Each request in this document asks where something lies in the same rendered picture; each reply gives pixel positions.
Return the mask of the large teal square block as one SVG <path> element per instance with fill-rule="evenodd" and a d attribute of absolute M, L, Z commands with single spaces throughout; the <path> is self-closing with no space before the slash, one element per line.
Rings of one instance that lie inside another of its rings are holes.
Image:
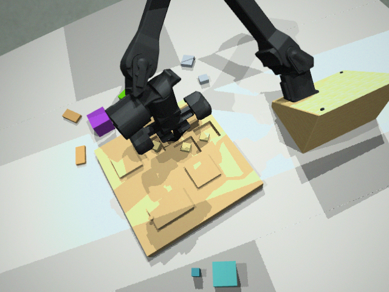
<path fill-rule="evenodd" d="M 236 261 L 213 262 L 213 287 L 237 287 Z"/>

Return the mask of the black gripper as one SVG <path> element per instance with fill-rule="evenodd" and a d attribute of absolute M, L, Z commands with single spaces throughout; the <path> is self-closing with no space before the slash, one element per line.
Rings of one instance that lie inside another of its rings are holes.
<path fill-rule="evenodd" d="M 130 137 L 138 155 L 143 155 L 154 147 L 150 136 L 157 134 L 162 143 L 176 142 L 190 128 L 188 118 L 195 114 L 197 120 L 202 120 L 212 114 L 212 108 L 201 92 L 195 91 L 183 99 L 188 106 L 180 109 L 176 101 L 174 110 L 166 115 L 158 116 L 151 112 L 154 122 Z"/>

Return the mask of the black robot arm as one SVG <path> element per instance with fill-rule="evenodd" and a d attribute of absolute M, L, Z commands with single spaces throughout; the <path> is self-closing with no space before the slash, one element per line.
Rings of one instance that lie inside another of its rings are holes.
<path fill-rule="evenodd" d="M 126 140 L 151 121 L 151 112 L 162 116 L 176 106 L 173 86 L 181 78 L 171 69 L 164 69 L 153 77 L 159 61 L 160 32 L 170 1 L 146 1 L 138 31 L 120 62 L 125 76 L 125 96 L 105 113 Z M 258 52 L 255 55 L 264 68 L 280 75 L 284 99 L 295 103 L 319 93 L 310 72 L 314 57 L 274 27 L 255 0 L 224 1 L 256 40 Z"/>

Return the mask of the purple cube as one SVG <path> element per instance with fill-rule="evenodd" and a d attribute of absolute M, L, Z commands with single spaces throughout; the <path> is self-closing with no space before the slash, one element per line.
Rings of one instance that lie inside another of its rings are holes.
<path fill-rule="evenodd" d="M 105 113 L 104 107 L 87 115 L 89 122 L 91 123 L 95 132 L 101 137 L 102 135 L 115 129 L 111 119 Z"/>

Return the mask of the small teal block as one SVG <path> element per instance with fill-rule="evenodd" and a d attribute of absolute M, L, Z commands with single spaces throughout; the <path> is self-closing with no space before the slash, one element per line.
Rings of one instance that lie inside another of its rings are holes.
<path fill-rule="evenodd" d="M 192 277 L 201 277 L 201 269 L 200 268 L 192 268 L 191 269 Z"/>

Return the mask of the green rectangular block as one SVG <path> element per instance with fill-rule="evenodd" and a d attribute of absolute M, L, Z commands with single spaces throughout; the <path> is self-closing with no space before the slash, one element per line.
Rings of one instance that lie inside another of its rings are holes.
<path fill-rule="evenodd" d="M 118 96 L 118 98 L 121 100 L 122 98 L 124 98 L 125 96 L 125 89 L 123 90 L 123 92 Z"/>

